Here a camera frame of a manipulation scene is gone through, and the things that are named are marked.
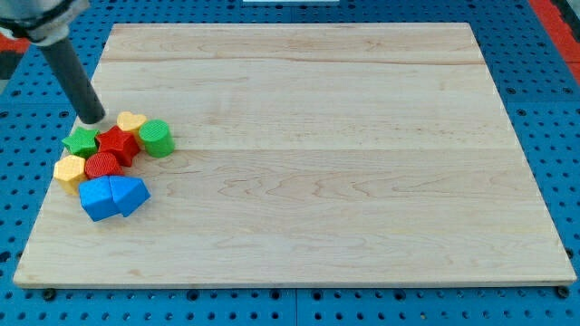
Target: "green block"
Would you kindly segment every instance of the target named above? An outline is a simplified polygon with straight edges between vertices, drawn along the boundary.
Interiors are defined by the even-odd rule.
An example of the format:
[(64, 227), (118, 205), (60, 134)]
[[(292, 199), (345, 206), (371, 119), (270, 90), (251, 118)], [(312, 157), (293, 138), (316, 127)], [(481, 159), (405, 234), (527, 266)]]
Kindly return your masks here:
[(145, 150), (154, 158), (164, 158), (175, 149), (169, 126), (163, 120), (149, 120), (139, 130)]
[(63, 144), (69, 153), (81, 158), (89, 158), (99, 149), (95, 140), (98, 134), (97, 129), (77, 127), (71, 136), (63, 139)]

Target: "yellow hexagon block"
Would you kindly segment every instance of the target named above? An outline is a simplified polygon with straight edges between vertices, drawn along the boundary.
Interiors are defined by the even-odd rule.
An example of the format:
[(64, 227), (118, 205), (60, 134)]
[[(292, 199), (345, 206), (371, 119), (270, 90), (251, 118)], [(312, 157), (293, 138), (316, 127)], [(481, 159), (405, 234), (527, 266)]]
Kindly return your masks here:
[(133, 134), (135, 140), (139, 144), (143, 144), (139, 136), (139, 129), (147, 122), (147, 117), (144, 114), (133, 114), (129, 111), (123, 111), (117, 116), (117, 126), (123, 131), (128, 131)]
[(69, 155), (54, 165), (54, 179), (67, 194), (79, 196), (79, 185), (87, 180), (84, 163), (84, 158)]

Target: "pile of blocks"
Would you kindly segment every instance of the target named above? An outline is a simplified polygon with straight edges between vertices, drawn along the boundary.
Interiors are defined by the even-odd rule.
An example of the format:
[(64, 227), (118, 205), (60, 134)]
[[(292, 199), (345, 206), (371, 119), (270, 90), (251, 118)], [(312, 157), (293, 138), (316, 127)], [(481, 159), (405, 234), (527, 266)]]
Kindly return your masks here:
[(175, 148), (165, 121), (128, 111), (107, 132), (77, 127), (63, 144), (71, 155), (56, 162), (54, 179), (66, 193), (80, 196), (82, 208), (95, 222), (117, 214), (127, 217), (150, 198), (143, 180), (126, 177), (122, 169), (132, 166), (141, 147), (154, 158), (164, 158)]

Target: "blue perforated surface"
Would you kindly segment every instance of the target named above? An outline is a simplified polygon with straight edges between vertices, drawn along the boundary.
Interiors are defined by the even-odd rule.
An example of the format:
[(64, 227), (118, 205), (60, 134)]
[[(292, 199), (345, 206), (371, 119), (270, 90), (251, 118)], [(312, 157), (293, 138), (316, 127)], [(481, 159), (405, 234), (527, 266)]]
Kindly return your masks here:
[[(470, 22), (572, 262), (580, 267), (580, 90), (526, 1), (95, 0), (72, 40), (89, 73), (113, 23)], [(23, 291), (12, 283), (74, 116), (31, 49), (0, 97), (0, 324), (580, 323), (580, 287)]]

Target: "yellow heart block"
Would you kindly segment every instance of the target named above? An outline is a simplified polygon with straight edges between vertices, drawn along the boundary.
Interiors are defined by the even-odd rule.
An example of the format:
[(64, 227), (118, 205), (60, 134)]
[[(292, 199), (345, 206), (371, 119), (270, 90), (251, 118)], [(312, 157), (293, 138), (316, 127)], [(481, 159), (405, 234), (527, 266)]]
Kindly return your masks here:
[(143, 143), (139, 137), (139, 129), (145, 122), (147, 122), (147, 117), (144, 114), (123, 111), (117, 116), (117, 126), (123, 131), (132, 133), (139, 144)]

